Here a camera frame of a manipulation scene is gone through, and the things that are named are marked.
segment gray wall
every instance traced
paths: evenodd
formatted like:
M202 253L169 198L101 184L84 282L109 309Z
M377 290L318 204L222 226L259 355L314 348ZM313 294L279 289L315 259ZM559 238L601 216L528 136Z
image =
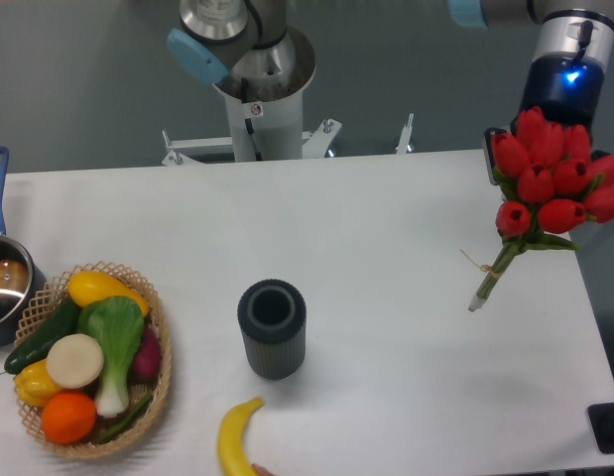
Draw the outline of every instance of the gray wall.
M480 147L515 115L538 28L470 31L441 0L288 0L317 72L305 127L343 123L341 155L390 153L410 112L420 152ZM12 172L156 166L171 138L228 135L218 95L165 39L179 0L1 0L0 144ZM595 121L614 152L614 55Z

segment blue light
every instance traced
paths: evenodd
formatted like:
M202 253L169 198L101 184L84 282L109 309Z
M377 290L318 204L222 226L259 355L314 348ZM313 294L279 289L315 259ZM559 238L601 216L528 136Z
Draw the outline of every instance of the blue light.
M568 72L564 77L566 78L569 84L574 84L575 80L580 77L580 72L579 71Z

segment cylindrical container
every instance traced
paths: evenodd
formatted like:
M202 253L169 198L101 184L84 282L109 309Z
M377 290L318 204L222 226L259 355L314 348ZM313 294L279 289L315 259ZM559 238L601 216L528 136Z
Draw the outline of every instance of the cylindrical container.
M249 288L238 303L238 323L249 365L265 379L280 380L298 370L307 349L307 305L281 280Z

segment tulip bouquet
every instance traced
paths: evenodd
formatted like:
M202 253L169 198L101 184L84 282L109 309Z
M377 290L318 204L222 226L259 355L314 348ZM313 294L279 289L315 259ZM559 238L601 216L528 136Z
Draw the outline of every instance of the tulip bouquet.
M512 132L491 139L492 175L503 203L496 214L502 248L474 295L480 308L512 260L529 250L578 250L566 233L614 218L614 156L591 152L584 126L549 122L540 107L519 114Z

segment banana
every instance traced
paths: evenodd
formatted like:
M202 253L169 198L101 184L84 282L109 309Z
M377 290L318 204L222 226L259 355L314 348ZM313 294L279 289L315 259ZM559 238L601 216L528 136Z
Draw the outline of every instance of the banana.
M242 435L249 418L265 405L261 397L237 405L223 417L218 430L218 460L225 476L256 476L242 446Z

